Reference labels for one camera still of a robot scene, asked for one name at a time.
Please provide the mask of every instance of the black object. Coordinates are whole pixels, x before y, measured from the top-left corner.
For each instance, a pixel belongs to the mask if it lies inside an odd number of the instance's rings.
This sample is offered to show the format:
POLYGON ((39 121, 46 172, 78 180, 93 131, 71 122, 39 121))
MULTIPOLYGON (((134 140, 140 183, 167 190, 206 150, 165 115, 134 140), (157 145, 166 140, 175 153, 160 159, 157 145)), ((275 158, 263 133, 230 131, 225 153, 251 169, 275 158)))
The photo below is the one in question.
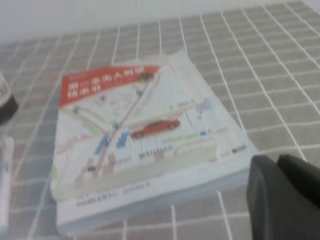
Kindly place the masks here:
POLYGON ((3 105, 0 105, 0 124, 9 120, 15 112, 18 110, 18 104, 13 95, 5 102, 3 105))
POLYGON ((247 202, 253 240, 320 240, 320 170, 311 164, 254 156, 247 202))

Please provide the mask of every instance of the bottle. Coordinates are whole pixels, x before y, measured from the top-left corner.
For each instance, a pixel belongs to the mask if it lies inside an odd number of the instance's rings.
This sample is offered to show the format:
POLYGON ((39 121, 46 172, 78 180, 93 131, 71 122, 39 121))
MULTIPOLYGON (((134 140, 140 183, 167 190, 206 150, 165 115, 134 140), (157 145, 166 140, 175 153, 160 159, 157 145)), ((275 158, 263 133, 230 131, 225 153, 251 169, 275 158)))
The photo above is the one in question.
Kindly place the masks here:
POLYGON ((9 120, 17 111, 18 104, 9 85, 0 72, 0 124, 9 120))

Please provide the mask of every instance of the small red car icon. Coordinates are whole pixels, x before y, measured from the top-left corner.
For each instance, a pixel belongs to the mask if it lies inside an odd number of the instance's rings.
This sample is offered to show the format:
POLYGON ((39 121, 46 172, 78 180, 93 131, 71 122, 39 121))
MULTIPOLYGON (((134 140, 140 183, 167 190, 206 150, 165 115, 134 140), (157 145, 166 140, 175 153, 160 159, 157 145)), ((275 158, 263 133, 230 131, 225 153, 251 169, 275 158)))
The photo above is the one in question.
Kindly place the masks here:
POLYGON ((152 122, 152 123, 148 124, 142 130, 135 131, 135 132, 131 133, 130 137, 132 139, 140 139, 144 135, 161 132, 161 131, 166 130, 166 129, 174 130, 180 125, 181 125, 181 123, 180 123, 180 121, 178 119, 174 119, 174 120, 159 120, 159 121, 155 121, 155 122, 152 122))

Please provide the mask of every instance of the blue building marking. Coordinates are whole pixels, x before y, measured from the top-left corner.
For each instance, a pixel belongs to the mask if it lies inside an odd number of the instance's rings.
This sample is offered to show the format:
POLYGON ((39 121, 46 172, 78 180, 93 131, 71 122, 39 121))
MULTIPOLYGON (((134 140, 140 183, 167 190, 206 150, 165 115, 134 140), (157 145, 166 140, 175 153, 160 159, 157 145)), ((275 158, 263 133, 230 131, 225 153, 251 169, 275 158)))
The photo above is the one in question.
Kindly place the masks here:
POLYGON ((96 148, 96 150, 94 151, 94 155, 100 155, 102 149, 104 148, 104 146, 106 145, 106 143, 109 142, 109 134, 105 134, 103 135, 103 137, 101 138, 98 147, 96 148))
POLYGON ((128 131, 121 133, 121 136, 119 137, 118 142, 116 143, 117 149, 124 148, 126 146, 128 136, 128 131))

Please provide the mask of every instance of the red banner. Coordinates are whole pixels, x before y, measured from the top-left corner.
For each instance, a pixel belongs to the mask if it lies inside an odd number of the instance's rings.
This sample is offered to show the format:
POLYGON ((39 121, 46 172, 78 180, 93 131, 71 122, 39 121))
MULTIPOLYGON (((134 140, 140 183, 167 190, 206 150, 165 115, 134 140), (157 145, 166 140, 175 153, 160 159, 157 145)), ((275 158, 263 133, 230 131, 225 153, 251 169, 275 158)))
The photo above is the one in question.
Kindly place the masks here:
POLYGON ((62 78, 60 106, 77 102, 107 89, 144 82, 153 78, 160 66, 106 66, 65 75, 62 78))

